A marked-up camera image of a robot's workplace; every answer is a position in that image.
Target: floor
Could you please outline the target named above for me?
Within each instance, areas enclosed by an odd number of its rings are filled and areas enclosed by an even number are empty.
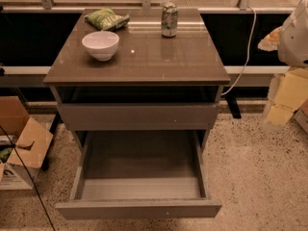
[[[242,119],[221,108],[204,152],[208,186],[222,202],[216,218],[65,220],[54,208],[69,199],[80,152],[59,124],[49,169],[38,190],[56,230],[308,230],[308,136],[292,120],[278,132],[261,127],[263,106],[241,105]],[[33,115],[47,127],[51,115]],[[32,190],[0,191],[0,230],[52,230]]]

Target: empty drawer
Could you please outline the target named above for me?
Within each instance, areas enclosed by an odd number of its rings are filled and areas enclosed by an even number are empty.
[[[68,219],[213,218],[200,146],[193,131],[89,132]]]
[[[68,130],[177,130],[212,128],[218,111],[205,104],[62,104]]]

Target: chip bag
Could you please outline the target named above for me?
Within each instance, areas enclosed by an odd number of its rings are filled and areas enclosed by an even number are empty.
[[[104,8],[85,16],[85,20],[97,30],[114,31],[127,24],[130,17],[116,15],[111,8]]]

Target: bowl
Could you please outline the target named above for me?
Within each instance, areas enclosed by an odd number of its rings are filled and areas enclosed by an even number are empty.
[[[84,36],[82,43],[87,52],[98,61],[109,60],[116,52],[119,37],[109,31],[99,31]]]

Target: can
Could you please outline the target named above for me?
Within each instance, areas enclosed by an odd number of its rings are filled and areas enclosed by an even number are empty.
[[[173,3],[163,5],[162,12],[162,35],[165,37],[174,37],[177,29],[178,10]]]

